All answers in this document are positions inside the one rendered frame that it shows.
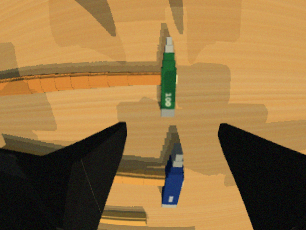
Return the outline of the hammer with blue head and wooden handle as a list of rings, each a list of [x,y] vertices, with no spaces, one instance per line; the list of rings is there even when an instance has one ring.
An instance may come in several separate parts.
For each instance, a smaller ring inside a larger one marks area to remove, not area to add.
[[[18,152],[30,153],[34,155],[45,155],[45,153],[23,149],[10,145],[4,145],[3,149],[10,149]],[[176,208],[184,183],[183,151],[181,146],[174,146],[167,165],[165,166],[165,181],[162,187],[161,207]],[[150,171],[142,169],[130,169],[118,167],[113,183],[148,185]]]

